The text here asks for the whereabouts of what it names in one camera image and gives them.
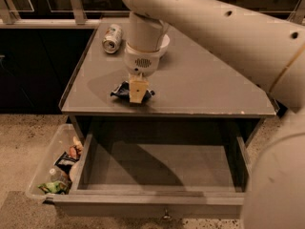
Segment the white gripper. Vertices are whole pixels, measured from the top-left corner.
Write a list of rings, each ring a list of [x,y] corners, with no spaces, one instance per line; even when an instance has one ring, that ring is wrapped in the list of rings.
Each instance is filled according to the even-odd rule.
[[[125,46],[124,62],[129,72],[129,97],[131,103],[140,104],[149,87],[146,77],[158,68],[159,52],[140,52],[129,44]]]

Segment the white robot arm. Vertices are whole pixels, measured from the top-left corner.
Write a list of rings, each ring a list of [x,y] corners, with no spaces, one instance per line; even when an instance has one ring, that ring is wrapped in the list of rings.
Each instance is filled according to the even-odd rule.
[[[241,229],[305,229],[305,27],[217,0],[123,0],[189,36],[287,107],[256,160]]]

